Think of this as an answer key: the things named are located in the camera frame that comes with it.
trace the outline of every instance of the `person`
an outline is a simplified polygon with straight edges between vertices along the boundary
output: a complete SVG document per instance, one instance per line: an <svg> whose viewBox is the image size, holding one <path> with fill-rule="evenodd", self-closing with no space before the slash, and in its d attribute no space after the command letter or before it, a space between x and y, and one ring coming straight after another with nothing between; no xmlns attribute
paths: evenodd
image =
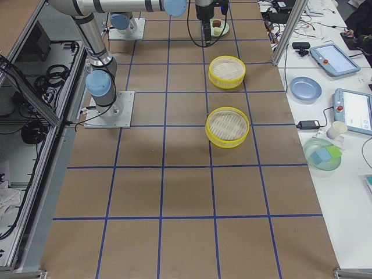
<svg viewBox="0 0 372 279"><path fill-rule="evenodd" d="M365 0L345 20L349 32L372 67L372 0Z"/></svg>
<svg viewBox="0 0 372 279"><path fill-rule="evenodd" d="M365 0L360 6L345 20L348 29L357 38L360 35L372 34L372 0Z"/></svg>

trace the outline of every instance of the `desk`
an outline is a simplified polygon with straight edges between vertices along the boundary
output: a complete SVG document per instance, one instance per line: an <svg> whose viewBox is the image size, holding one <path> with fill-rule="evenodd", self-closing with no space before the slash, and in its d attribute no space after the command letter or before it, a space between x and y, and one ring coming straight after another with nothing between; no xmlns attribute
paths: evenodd
<svg viewBox="0 0 372 279"><path fill-rule="evenodd" d="M324 9L324 16L307 16L303 15L302 19L306 22L309 22L311 25L314 26L315 30L309 25L308 28L300 28L297 32L300 34L293 33L287 50L287 68L319 68L320 66L317 62L311 57L311 55L306 55L304 57L300 57L298 53L292 48L293 42L309 42L311 47L317 47L323 44L331 44L335 43L338 45L347 55L355 55L360 53L360 51L350 51L347 46L345 45L343 39L340 36L340 33L344 31L343 28L346 27L344 20L342 19L341 15L338 13L336 7L333 5L332 0L319 0L321 2L321 6ZM261 5L261 12L267 10L267 5ZM298 26L300 27L303 23L305 26L305 22L300 22ZM321 24L327 26L340 26L337 28L322 26ZM367 59L363 56L356 56L353 60L359 65L361 68L371 68ZM281 57L278 67L284 67L285 64L285 54Z"/></svg>
<svg viewBox="0 0 372 279"><path fill-rule="evenodd" d="M284 70L280 69L280 73L283 77ZM323 92L315 103L303 105L294 100L288 89L288 102L295 122L319 120L324 124L323 109L332 105L332 95L337 88L370 93L368 84L371 83L372 69L361 69L342 78L332 78L319 69L287 69L288 82L297 76L316 80ZM332 122L333 112L328 111L327 114L328 123ZM302 145L314 135L299 132ZM342 269L372 267L372 194L360 178L372 173L361 156L362 145L369 138L368 135L348 131L345 134L342 163L337 170L326 172L310 167L331 242ZM371 147L368 143L364 148L369 162L372 162Z"/></svg>

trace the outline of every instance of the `electronic equipment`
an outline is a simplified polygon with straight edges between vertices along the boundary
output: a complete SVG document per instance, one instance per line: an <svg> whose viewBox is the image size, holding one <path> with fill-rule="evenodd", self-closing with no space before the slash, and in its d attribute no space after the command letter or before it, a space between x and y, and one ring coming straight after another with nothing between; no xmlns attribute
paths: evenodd
<svg viewBox="0 0 372 279"><path fill-rule="evenodd" d="M348 130L372 135L372 95L337 89L333 95L335 120L342 121Z"/></svg>
<svg viewBox="0 0 372 279"><path fill-rule="evenodd" d="M226 16L228 11L228 0L195 0L196 17L202 22L206 47L210 46L212 40L210 20L214 17L215 7L221 7L222 15Z"/></svg>
<svg viewBox="0 0 372 279"><path fill-rule="evenodd" d="M274 0L271 2L275 10L278 13L291 13L293 7L295 6L296 0Z"/></svg>
<svg viewBox="0 0 372 279"><path fill-rule="evenodd" d="M48 128L40 120L26 123L21 130L21 137L25 144L39 144L47 136Z"/></svg>
<svg viewBox="0 0 372 279"><path fill-rule="evenodd" d="M310 44L308 42L293 42L292 47L293 49L309 49Z"/></svg>
<svg viewBox="0 0 372 279"><path fill-rule="evenodd" d="M293 47L293 49L297 49L296 52L301 57L304 57L305 55L309 54L309 51L307 51L307 49L310 48L310 44L308 42L293 42L292 47Z"/></svg>
<svg viewBox="0 0 372 279"><path fill-rule="evenodd" d="M262 18L272 23L286 24L290 13L273 13L272 11L261 13Z"/></svg>
<svg viewBox="0 0 372 279"><path fill-rule="evenodd" d="M323 7L320 5L320 0L307 0L305 12L309 16L323 16Z"/></svg>
<svg viewBox="0 0 372 279"><path fill-rule="evenodd" d="M17 61L45 61L51 51L51 40L39 22L36 22Z"/></svg>
<svg viewBox="0 0 372 279"><path fill-rule="evenodd" d="M360 67L335 44L310 48L310 53L316 62L332 76L338 77L360 70Z"/></svg>

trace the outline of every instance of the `paper cup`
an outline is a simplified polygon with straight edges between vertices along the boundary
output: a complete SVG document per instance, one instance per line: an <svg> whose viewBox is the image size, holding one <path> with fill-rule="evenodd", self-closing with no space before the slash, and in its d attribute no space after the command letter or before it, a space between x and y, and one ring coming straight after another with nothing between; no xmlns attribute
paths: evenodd
<svg viewBox="0 0 372 279"><path fill-rule="evenodd" d="M334 121L332 126L327 131L327 137L334 139L339 135L345 133L348 130L348 126L344 122L341 121Z"/></svg>

